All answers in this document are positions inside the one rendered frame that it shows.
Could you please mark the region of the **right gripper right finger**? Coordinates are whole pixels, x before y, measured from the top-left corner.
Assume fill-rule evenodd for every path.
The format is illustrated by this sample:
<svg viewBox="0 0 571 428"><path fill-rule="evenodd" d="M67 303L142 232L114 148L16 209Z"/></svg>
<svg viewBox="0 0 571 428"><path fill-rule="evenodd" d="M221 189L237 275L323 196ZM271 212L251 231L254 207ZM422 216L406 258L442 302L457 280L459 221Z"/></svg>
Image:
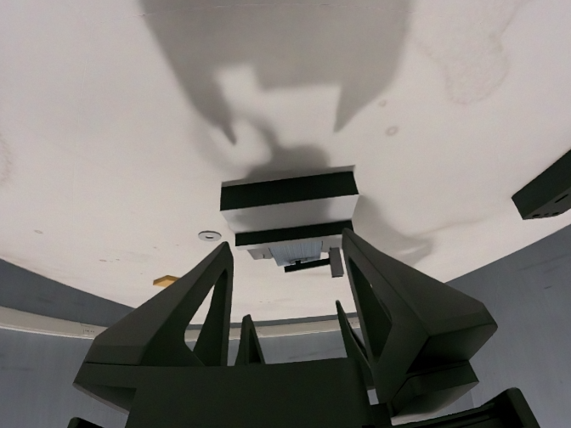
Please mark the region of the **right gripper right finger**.
<svg viewBox="0 0 571 428"><path fill-rule="evenodd" d="M469 362L498 329L482 302L349 228L342 230L342 253L379 403L388 403L408 375Z"/></svg>

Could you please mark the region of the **grey metal washer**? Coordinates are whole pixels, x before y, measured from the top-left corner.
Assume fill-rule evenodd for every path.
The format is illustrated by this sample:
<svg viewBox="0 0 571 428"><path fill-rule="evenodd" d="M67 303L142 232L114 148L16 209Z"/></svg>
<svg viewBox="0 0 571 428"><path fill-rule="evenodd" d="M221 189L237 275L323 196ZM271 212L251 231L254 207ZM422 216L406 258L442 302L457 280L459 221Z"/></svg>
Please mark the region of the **grey metal washer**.
<svg viewBox="0 0 571 428"><path fill-rule="evenodd" d="M213 236L213 237L207 237L208 235ZM218 241L220 240L222 237L222 235L218 232L215 231L202 231L198 234L198 238L204 241Z"/></svg>

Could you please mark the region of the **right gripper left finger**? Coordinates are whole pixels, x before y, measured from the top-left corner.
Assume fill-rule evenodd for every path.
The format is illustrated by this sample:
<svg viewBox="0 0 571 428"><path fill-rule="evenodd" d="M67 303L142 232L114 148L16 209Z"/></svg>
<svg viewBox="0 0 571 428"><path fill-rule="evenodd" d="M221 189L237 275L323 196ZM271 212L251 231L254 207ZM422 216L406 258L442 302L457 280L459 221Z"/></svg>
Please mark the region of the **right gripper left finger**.
<svg viewBox="0 0 571 428"><path fill-rule="evenodd" d="M224 241L184 276L95 336L83 361L227 366L233 283L234 257ZM185 330L213 286L206 319L191 351L184 341Z"/></svg>

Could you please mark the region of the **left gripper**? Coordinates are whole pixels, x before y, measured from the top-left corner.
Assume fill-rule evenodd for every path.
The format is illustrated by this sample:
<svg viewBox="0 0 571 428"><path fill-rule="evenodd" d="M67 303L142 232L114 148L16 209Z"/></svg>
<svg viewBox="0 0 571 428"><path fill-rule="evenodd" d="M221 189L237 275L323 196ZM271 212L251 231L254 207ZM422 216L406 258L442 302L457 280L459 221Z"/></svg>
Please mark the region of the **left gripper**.
<svg viewBox="0 0 571 428"><path fill-rule="evenodd" d="M339 300L336 300L336 311L347 358L355 358L361 362L367 391L375 390L365 345L348 322ZM251 314L247 314L242 318L239 351L235 360L235 366L256 364L266 363Z"/></svg>

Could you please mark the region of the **tan flat rectangular plate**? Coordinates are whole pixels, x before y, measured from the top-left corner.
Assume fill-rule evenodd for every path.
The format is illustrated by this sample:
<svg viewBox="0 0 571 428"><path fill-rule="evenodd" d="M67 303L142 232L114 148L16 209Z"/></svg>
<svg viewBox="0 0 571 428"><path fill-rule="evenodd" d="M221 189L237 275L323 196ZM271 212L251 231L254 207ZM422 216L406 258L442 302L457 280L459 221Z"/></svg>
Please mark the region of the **tan flat rectangular plate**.
<svg viewBox="0 0 571 428"><path fill-rule="evenodd" d="M160 287L168 287L168 285L172 284L177 279L179 279L179 277L173 277L173 276L167 275L167 276L164 276L162 278L154 280L153 285L160 286Z"/></svg>

